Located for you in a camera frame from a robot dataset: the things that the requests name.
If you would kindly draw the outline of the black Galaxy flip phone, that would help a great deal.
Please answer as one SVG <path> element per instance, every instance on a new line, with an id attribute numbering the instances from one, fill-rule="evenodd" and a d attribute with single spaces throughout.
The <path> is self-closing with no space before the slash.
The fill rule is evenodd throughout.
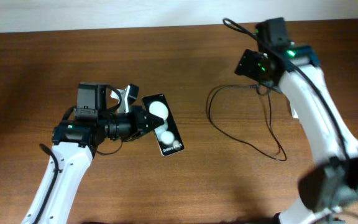
<path id="1" fill-rule="evenodd" d="M 144 96 L 142 103 L 149 113 L 163 119 L 163 124 L 154 129 L 162 156 L 170 156 L 184 150 L 185 145 L 165 95 L 160 93 Z"/>

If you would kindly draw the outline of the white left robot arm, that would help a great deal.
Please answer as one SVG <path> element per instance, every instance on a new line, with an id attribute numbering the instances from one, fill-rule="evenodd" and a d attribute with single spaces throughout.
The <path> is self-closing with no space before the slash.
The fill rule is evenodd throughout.
<path id="1" fill-rule="evenodd" d="M 93 121 L 63 119 L 53 131 L 52 147 L 40 145 L 50 158 L 23 223 L 66 223 L 98 146 L 107 138 L 133 141 L 163 124 L 163 118 L 141 106 L 133 107 L 130 113 L 110 113 Z"/>

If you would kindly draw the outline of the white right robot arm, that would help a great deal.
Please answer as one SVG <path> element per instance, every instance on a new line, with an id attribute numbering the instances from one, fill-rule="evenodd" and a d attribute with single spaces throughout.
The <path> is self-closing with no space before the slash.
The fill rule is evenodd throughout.
<path id="1" fill-rule="evenodd" d="M 335 214 L 358 201 L 358 140 L 328 92 L 314 50 L 294 45 L 283 18 L 258 23 L 251 37 L 258 51 L 246 50 L 236 73 L 286 96 L 315 164 L 299 180 L 295 203 L 270 223 L 334 223 Z"/>

